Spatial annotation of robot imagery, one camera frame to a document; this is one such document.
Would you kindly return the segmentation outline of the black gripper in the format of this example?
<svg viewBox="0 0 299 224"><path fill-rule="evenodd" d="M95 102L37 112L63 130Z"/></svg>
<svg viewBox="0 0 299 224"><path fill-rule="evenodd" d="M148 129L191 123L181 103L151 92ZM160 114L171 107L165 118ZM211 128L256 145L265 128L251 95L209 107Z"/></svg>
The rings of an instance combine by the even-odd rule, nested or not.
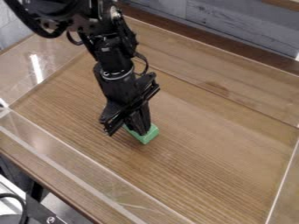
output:
<svg viewBox="0 0 299 224"><path fill-rule="evenodd" d="M127 73L112 75L103 70L100 64L93 66L93 74L107 98L99 117L104 131L112 136L125 125L137 135L145 135L151 128L148 102L160 90L155 81L156 74L136 76L135 69L131 69Z"/></svg>

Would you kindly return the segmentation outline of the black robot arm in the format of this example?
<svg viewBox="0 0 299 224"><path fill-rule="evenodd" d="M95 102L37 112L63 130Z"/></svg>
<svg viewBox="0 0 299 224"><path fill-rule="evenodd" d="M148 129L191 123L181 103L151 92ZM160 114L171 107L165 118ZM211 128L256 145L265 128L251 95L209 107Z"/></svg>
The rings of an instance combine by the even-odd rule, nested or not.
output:
<svg viewBox="0 0 299 224"><path fill-rule="evenodd" d="M96 61L93 74L107 98L99 122L112 135L125 126L144 136L151 129L148 101L159 91L156 74L137 72L132 58L145 59L136 51L131 30L115 0L4 0L34 34L55 39L60 35L76 46L85 46Z"/></svg>

